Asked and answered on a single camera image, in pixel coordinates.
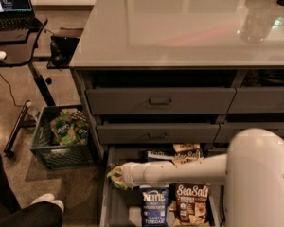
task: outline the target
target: laptop keyboard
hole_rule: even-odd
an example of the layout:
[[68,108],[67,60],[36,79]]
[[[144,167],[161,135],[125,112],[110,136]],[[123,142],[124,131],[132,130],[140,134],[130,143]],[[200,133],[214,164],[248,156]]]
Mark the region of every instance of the laptop keyboard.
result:
[[0,19],[0,31],[29,29],[30,21],[30,18]]

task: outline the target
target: black pants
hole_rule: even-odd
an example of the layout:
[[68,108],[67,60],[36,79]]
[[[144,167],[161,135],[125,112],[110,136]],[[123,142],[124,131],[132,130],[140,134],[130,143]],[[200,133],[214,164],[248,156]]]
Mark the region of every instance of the black pants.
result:
[[56,204],[40,202],[21,209],[9,187],[0,155],[0,227],[61,227],[62,210]]

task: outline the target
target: glossy counter surface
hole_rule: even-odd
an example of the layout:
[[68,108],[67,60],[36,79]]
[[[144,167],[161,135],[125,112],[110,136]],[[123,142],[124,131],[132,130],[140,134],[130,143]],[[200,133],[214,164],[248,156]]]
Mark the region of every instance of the glossy counter surface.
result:
[[97,0],[71,67],[284,68],[276,0]]

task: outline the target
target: drawer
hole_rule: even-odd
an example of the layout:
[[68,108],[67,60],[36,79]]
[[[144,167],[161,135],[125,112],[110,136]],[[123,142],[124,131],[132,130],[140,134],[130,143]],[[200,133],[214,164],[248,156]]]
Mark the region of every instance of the drawer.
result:
[[271,131],[284,139],[284,122],[226,123],[221,125],[215,143],[228,143],[238,132],[250,128]]
[[207,123],[104,124],[97,126],[101,144],[212,143],[219,125]]
[[284,87],[238,88],[229,113],[284,113]]
[[86,91],[92,114],[225,114],[232,88],[98,88]]
[[[126,159],[124,159],[126,156],[129,157],[131,161],[134,161],[134,159],[139,160],[143,151],[145,152],[146,150],[149,150],[149,148],[129,149],[110,147],[107,173],[109,172],[110,163],[124,164],[126,162]],[[103,199],[99,226],[141,226],[141,203],[142,195],[138,188],[126,191],[116,189],[113,187],[110,180],[106,178],[103,186]],[[215,200],[211,193],[209,194],[207,207],[209,221],[211,223],[210,225],[218,227],[218,212],[216,209]],[[174,213],[168,211],[168,226],[172,226],[174,219]]]

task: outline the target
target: person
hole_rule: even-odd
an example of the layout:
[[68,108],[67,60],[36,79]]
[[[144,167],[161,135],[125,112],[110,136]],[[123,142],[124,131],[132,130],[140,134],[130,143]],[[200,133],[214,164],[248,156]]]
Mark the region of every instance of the person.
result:
[[0,227],[61,227],[63,211],[63,202],[48,193],[21,209],[9,187],[0,155]]

